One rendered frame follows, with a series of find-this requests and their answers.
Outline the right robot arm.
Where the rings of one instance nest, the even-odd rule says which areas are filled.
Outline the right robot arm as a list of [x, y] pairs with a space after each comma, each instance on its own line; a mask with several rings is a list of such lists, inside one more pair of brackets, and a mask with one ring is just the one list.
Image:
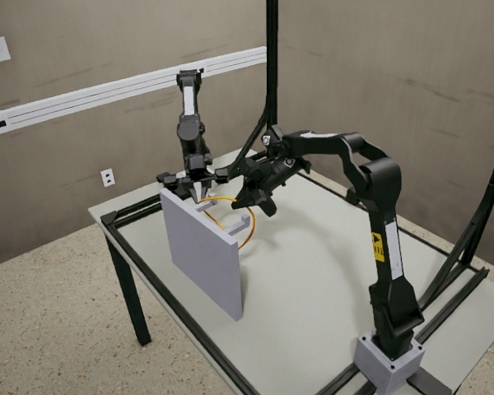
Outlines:
[[[198, 69], [193, 69], [181, 70], [179, 71], [179, 74], [176, 74], [177, 86], [180, 86], [179, 88], [183, 94], [183, 112], [179, 116], [179, 124], [177, 124], [177, 136], [179, 137], [180, 144], [182, 146], [183, 157], [190, 153], [202, 154], [202, 157], [198, 156], [194, 158], [186, 158], [186, 174], [190, 173], [191, 169], [204, 169], [206, 174], [211, 173], [207, 170], [207, 165], [212, 165], [212, 154], [207, 148], [206, 142], [202, 137], [202, 135], [206, 132], [206, 128], [203, 122], [201, 122], [200, 114], [198, 113], [197, 94], [200, 90], [200, 84], [202, 84], [202, 78], [199, 73], [201, 74], [201, 72], [198, 72]], [[195, 84], [195, 75], [197, 85]], [[193, 84], [195, 84], [195, 89]], [[206, 167], [206, 169], [204, 167]]]

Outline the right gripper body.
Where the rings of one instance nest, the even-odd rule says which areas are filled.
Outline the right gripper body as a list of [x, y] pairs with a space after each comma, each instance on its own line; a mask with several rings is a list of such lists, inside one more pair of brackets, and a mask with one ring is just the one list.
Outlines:
[[[190, 154], [186, 155], [184, 158], [184, 169], [185, 169], [187, 157], [188, 158], [189, 157], [194, 158], [194, 157], [198, 157], [198, 156], [202, 157], [202, 154], [190, 153]], [[183, 182], [193, 181], [194, 183], [198, 183], [198, 182], [201, 182], [201, 179], [215, 180], [215, 182], [217, 184], [228, 184], [230, 181], [230, 172], [227, 168], [215, 169], [215, 174], [206, 174], [204, 169], [202, 169], [202, 170], [190, 170], [190, 173], [186, 174], [186, 170], [185, 170], [185, 175], [186, 176], [182, 177], [182, 178], [177, 178], [176, 174], [164, 175], [162, 178], [164, 188], [168, 189], [169, 191], [175, 191], [178, 188], [178, 185], [182, 184]], [[221, 176], [221, 175], [225, 175], [225, 176]], [[171, 183], [171, 182], [174, 182], [174, 183]]]

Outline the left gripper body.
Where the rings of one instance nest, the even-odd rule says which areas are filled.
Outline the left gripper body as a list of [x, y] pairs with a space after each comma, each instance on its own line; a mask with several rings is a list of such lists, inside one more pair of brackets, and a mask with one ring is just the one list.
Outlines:
[[[249, 186], [252, 188], [251, 192], [253, 194], [255, 203], [262, 209], [262, 211], [268, 217], [271, 217], [277, 213], [277, 207], [274, 201], [271, 199], [271, 196], [273, 195], [273, 190], [279, 187], [280, 185], [285, 187], [287, 185], [286, 184], [287, 178], [280, 171], [280, 169], [277, 167], [275, 162], [271, 163], [270, 161], [268, 161], [266, 165], [267, 165], [266, 170], [271, 169], [272, 172], [271, 172], [271, 176], [268, 178], [267, 182], [262, 187], [259, 187], [256, 184], [256, 182], [259, 181], [254, 181], [248, 177], [246, 178], [246, 181], [249, 184]], [[260, 190], [264, 190], [265, 192]]]

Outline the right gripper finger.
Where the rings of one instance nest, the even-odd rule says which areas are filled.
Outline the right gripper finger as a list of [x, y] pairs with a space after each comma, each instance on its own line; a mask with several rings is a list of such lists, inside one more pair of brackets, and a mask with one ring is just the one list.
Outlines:
[[[211, 179], [201, 179], [201, 200], [206, 197], [207, 190], [212, 187]], [[206, 189], [206, 193], [205, 193]]]
[[[196, 195], [194, 186], [193, 186], [193, 181], [183, 182], [183, 189], [184, 189], [184, 192], [188, 192], [189, 193], [189, 195], [192, 197], [192, 199], [194, 200], [195, 204], [197, 205], [198, 204], [198, 198], [197, 198], [197, 195]], [[192, 196], [191, 193], [193, 194], [193, 196]]]

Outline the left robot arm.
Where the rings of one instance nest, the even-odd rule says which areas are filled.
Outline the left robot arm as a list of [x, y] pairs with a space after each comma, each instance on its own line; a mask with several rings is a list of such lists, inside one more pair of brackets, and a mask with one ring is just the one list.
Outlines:
[[[343, 173], [366, 207], [370, 221], [378, 276], [377, 282], [369, 286], [376, 328], [371, 342], [390, 361], [396, 361], [413, 348], [412, 329], [425, 322], [414, 288], [403, 274], [395, 210], [401, 192], [399, 165], [360, 132], [319, 135], [302, 130], [285, 135], [276, 124], [261, 136], [261, 141], [272, 158], [277, 158], [274, 162], [287, 179], [302, 168], [310, 174], [311, 163], [304, 155], [339, 155], [342, 159]], [[371, 162], [357, 166], [352, 159], [357, 152]], [[259, 181], [256, 184], [262, 187], [272, 172], [266, 167], [245, 157], [239, 169], [241, 175]]]

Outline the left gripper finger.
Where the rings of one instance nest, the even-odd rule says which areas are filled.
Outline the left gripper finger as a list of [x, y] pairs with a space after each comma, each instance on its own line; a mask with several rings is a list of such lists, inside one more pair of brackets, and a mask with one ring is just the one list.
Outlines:
[[[251, 196], [252, 197], [251, 197]], [[253, 206], [258, 206], [253, 198], [253, 194], [251, 192], [251, 189], [247, 186], [245, 194], [240, 197], [232, 206], [231, 208], [233, 210], [239, 209], [239, 208], [244, 208], [244, 207], [253, 207]]]
[[[244, 177], [243, 178], [244, 182], [243, 182], [243, 187], [242, 189], [240, 190], [240, 192], [237, 194], [237, 196], [235, 197], [235, 200], [238, 200], [239, 198], [241, 198], [244, 194], [245, 194], [245, 191], [246, 191], [246, 187], [248, 186], [251, 190], [252, 188], [249, 186], [249, 184], [247, 183], [246, 181], [246, 178]], [[231, 206], [234, 204], [235, 202], [232, 202], [231, 203]]]

